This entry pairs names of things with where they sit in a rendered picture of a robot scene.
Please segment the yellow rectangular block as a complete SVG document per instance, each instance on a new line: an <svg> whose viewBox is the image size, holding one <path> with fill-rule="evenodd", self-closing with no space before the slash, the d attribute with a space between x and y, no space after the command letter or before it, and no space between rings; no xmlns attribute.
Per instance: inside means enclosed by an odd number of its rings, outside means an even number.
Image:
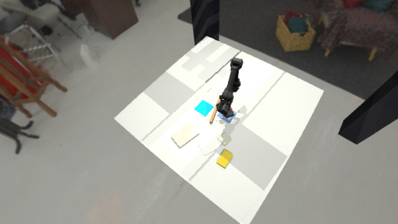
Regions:
<svg viewBox="0 0 398 224"><path fill-rule="evenodd" d="M218 158L217 164L225 168L232 156L233 153L224 150L223 154Z"/></svg>

